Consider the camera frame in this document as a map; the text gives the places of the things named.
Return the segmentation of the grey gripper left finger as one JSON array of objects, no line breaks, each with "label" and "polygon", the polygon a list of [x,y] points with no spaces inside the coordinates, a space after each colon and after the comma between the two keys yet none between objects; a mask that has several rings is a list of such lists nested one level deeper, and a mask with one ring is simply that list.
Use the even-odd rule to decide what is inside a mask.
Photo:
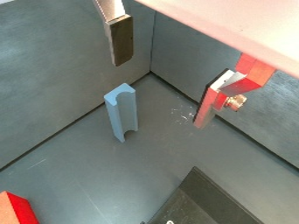
[{"label": "grey gripper left finger", "polygon": [[134,18],[122,0],[92,0],[102,16],[110,43],[112,63],[123,65],[134,56]]}]

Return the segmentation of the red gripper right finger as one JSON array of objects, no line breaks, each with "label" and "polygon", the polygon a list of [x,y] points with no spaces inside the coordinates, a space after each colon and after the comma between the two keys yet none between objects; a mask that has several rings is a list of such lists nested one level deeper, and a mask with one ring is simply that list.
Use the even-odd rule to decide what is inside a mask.
[{"label": "red gripper right finger", "polygon": [[267,63],[242,53],[235,70],[226,69],[207,85],[194,125],[203,129],[225,108],[238,111],[247,101],[243,94],[262,88],[275,71]]}]

